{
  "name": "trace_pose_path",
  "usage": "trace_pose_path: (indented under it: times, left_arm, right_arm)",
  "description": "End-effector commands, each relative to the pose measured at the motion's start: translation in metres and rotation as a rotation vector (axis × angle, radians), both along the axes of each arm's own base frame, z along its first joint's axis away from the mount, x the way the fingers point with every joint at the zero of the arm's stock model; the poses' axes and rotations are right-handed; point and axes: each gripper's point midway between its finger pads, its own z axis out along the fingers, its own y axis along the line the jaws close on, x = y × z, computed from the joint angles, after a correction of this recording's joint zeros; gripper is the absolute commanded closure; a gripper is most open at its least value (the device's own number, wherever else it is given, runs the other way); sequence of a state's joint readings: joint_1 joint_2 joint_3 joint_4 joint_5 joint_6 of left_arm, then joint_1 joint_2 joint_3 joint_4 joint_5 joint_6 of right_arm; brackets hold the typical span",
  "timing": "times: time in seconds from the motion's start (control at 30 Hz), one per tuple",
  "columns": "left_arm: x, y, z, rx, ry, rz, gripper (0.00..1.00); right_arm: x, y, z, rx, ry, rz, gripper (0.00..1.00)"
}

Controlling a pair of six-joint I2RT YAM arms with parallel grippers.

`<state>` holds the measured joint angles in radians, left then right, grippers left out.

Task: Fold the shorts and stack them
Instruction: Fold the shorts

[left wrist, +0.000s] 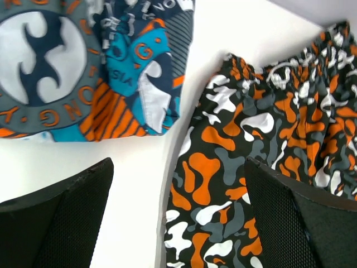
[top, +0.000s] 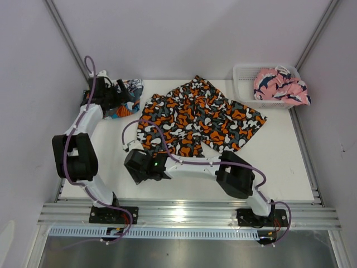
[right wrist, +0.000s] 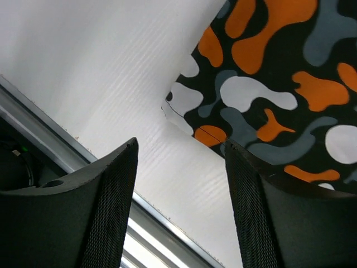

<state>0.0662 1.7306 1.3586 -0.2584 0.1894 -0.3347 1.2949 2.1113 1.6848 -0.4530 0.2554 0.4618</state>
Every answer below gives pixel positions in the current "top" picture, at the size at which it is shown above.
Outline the colourful patterned shorts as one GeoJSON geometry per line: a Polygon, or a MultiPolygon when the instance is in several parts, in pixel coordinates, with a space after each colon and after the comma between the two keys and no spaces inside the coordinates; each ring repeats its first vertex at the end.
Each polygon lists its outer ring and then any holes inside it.
{"type": "Polygon", "coordinates": [[[85,110],[88,103],[97,104],[103,111],[104,119],[117,119],[130,116],[140,110],[140,97],[143,92],[143,81],[140,79],[123,80],[126,88],[130,93],[130,101],[113,109],[104,109],[104,89],[108,78],[100,77],[99,79],[88,79],[89,89],[83,94],[81,110],[85,110]]]}

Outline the orange camouflage shorts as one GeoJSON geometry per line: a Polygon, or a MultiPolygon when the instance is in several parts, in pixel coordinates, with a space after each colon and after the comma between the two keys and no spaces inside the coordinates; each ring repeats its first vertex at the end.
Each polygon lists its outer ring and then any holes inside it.
{"type": "Polygon", "coordinates": [[[238,152],[266,121],[260,112],[196,76],[146,102],[137,139],[152,156],[169,150],[178,156],[204,157],[203,144],[220,154],[238,152]]]}

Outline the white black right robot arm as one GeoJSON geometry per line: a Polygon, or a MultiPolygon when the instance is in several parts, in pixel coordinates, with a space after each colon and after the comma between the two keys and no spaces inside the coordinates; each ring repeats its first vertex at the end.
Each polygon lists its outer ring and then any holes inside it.
{"type": "Polygon", "coordinates": [[[132,149],[124,166],[136,184],[148,179],[160,181],[186,177],[215,181],[228,196],[244,199],[259,224],[268,225],[275,218],[270,201],[259,190],[267,180],[265,174],[233,152],[195,158],[170,153],[151,156],[142,149],[132,149]]]}

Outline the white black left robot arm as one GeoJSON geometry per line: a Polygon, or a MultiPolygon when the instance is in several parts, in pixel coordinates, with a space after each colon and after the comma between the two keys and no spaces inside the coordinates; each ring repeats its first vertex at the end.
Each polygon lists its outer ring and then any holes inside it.
{"type": "Polygon", "coordinates": [[[99,161],[91,136],[97,124],[111,109],[131,101],[132,96],[121,79],[112,82],[107,76],[88,79],[89,90],[83,94],[80,112],[71,127],[52,138],[56,170],[71,185],[79,186],[93,202],[93,214],[108,223],[132,222],[129,211],[119,206],[116,195],[98,174],[99,161]]]}

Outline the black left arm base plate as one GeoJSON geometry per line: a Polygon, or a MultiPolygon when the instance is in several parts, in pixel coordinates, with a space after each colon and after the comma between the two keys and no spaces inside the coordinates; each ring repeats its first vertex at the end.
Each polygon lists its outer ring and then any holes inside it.
{"type": "Polygon", "coordinates": [[[132,216],[132,224],[137,224],[138,207],[122,207],[126,210],[117,210],[108,207],[91,207],[89,215],[89,223],[92,224],[130,224],[130,217],[132,216]]]}

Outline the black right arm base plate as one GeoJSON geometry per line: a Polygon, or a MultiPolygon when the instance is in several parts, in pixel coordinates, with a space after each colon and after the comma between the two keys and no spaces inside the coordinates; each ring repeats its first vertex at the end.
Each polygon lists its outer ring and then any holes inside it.
{"type": "Polygon", "coordinates": [[[272,208],[268,216],[258,216],[251,209],[237,209],[237,221],[241,227],[263,228],[274,227],[276,223],[280,227],[288,226],[288,217],[284,209],[272,208]]]}

